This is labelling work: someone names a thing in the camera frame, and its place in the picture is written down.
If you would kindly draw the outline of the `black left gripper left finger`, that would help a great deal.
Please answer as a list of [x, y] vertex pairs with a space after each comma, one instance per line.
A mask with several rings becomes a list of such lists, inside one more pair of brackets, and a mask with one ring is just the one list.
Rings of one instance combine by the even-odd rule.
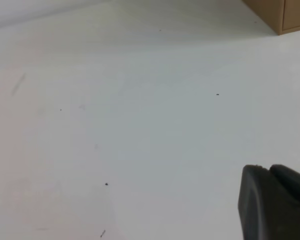
[[238, 213], [245, 240], [281, 240], [286, 234], [282, 186], [269, 170], [246, 165], [242, 169]]

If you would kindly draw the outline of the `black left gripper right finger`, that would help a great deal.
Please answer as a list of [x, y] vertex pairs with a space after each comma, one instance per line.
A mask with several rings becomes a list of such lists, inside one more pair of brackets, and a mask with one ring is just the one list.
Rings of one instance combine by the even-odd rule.
[[289, 223], [284, 228], [287, 230], [287, 240], [300, 240], [300, 173], [281, 164], [270, 167], [270, 172], [279, 181], [294, 201], [290, 203]]

